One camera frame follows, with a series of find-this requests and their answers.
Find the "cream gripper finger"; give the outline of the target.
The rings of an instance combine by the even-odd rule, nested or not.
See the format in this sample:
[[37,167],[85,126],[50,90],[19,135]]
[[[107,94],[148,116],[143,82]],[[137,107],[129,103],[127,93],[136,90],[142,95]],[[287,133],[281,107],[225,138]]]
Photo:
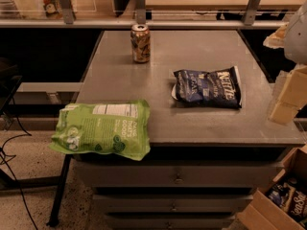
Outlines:
[[269,120],[280,125],[291,122],[307,104],[307,66],[281,71],[276,78],[269,108]]
[[287,24],[279,27],[274,33],[270,34],[265,38],[263,45],[271,49],[283,48],[287,28]]

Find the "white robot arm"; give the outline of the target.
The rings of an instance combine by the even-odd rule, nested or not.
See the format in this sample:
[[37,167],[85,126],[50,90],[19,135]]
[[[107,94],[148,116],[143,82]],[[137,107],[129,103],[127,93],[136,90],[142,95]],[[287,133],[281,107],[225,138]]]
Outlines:
[[295,68],[289,73],[279,73],[269,108],[269,119],[286,125],[307,104],[307,1],[288,24],[267,36],[263,45],[282,48],[285,58],[295,63]]

